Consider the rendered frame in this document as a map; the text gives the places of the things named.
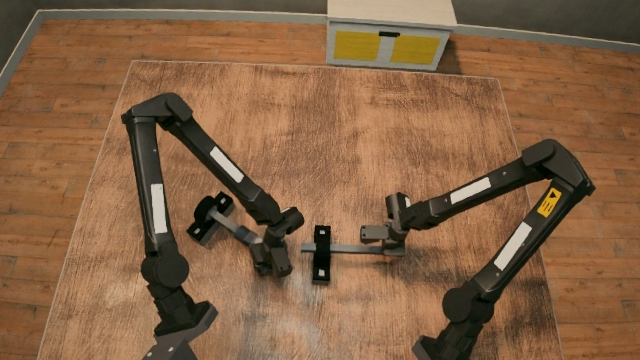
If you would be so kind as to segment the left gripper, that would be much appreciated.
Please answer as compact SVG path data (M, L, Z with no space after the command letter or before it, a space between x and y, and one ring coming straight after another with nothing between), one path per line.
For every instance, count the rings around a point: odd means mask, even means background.
M276 247L271 246L271 245L269 245L269 244L267 244L265 242L264 237L263 237L263 241L262 242L265 243L267 246L272 247L272 248L277 248L277 247L282 245L281 244L281 245L276 246ZM262 257L261 257L261 254L260 254L260 248L261 248L261 245L262 245L261 243L262 242L251 244L251 246L249 248L249 253L250 253L251 258L253 260L253 266L254 266L255 272L258 271L262 267L261 262L264 262ZM271 264L271 260L265 261L265 264L267 264L267 265ZM255 267L255 265L256 265L256 267Z

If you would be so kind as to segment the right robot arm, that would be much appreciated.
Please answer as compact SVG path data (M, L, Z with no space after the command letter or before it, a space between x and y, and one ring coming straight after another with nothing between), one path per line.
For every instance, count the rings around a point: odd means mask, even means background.
M525 185L554 177L539 201L483 269L460 288L451 288L445 293L442 310L450 320L449 324L436 339L423 336L420 340L431 360L470 360L477 336L484 327L482 324L492 319L494 304L503 290L572 208L596 189L578 159L555 139L542 140L521 153L522 157L512 162L423 202L411 205L409 196L401 192L388 195L385 204L392 222L361 225L360 243L366 245L384 239L383 249L394 250L398 242L392 239L404 240L411 229L432 229L459 213Z

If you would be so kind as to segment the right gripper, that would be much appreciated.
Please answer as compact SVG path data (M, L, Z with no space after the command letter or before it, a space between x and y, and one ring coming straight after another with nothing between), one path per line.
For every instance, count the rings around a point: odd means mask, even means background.
M389 236L389 232L388 232L388 236ZM403 240L398 241L398 240L393 240L392 239L393 241L398 242L396 248L394 250L384 249L384 253L383 253L383 245L382 245L382 254L384 254L385 257L390 257L390 256L404 257L406 255L405 239L404 239L404 241Z

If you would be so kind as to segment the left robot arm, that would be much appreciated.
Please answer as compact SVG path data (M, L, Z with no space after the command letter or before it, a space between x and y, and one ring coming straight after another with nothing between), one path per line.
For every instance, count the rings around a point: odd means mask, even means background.
M207 300L195 303L182 287L189 275L189 263L179 254L170 223L156 123L183 143L234 194L257 225L267 225L264 234L267 244L282 244L272 248L262 243L260 249L264 262L274 257L271 259L274 277L291 274L293 266L284 237L305 222L296 206L280 211L279 203L251 180L197 123L187 103L171 93L154 96L121 114L129 138L144 229L146 257L141 275L148 282L146 287L154 298L157 314L164 321L153 330L157 337L196 327L210 305Z

